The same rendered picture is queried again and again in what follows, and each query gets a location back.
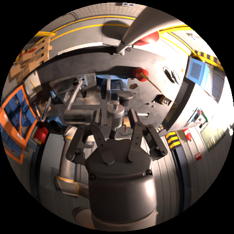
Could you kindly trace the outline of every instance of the orange frame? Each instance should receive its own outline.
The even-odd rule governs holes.
[[[34,123],[31,125],[31,127],[29,128],[27,134],[26,134],[26,138],[22,138],[20,139],[17,134],[20,134],[20,132],[18,132],[15,127],[12,125],[12,123],[10,121],[7,122],[7,120],[5,119],[5,115],[7,116],[4,108],[5,106],[8,104],[8,102],[16,95],[16,93],[18,93],[20,90],[22,90],[23,93],[23,97],[25,98],[25,101],[32,113],[32,115],[35,117],[35,121]],[[20,87],[18,87],[7,99],[6,101],[3,103],[3,105],[0,107],[0,123],[2,125],[2,127],[4,128],[4,130],[7,132],[7,134],[10,136],[10,138],[17,143],[17,145],[19,145],[22,148],[22,153],[20,156],[20,159],[17,159],[15,156],[13,156],[8,150],[6,150],[5,148],[5,152],[6,154],[8,154],[12,159],[14,159],[16,162],[18,162],[19,164],[22,165],[23,163],[23,157],[24,157],[24,153],[25,153],[25,149],[29,140],[29,137],[35,127],[35,125],[37,124],[37,116],[34,113],[34,110],[32,108],[31,103],[28,100],[27,94],[25,92],[24,89],[24,85],[22,84]]]

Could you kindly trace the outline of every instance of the red tag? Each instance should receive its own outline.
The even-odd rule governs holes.
[[[197,161],[200,160],[202,158],[201,153],[198,153],[197,155],[195,155],[195,158]]]

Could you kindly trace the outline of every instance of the wooden pallet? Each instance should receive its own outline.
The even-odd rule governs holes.
[[[20,57],[18,62],[15,64],[15,67],[13,67],[9,72],[9,82],[16,78],[16,83],[18,85],[29,73],[36,69],[41,62],[45,63],[49,60],[49,51],[53,48],[52,45],[50,45],[51,37],[52,36],[47,36],[34,47],[34,49],[36,49],[33,52],[23,54]]]

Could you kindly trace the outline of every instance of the ventilation grille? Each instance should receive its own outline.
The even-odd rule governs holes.
[[[195,78],[196,80],[199,80],[201,70],[202,66],[196,62],[193,62],[190,76]]]

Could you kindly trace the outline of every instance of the large white tube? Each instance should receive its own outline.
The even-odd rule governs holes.
[[[127,29],[116,49],[116,53],[120,54],[128,46],[156,31],[184,24],[170,14],[155,8],[146,7]]]

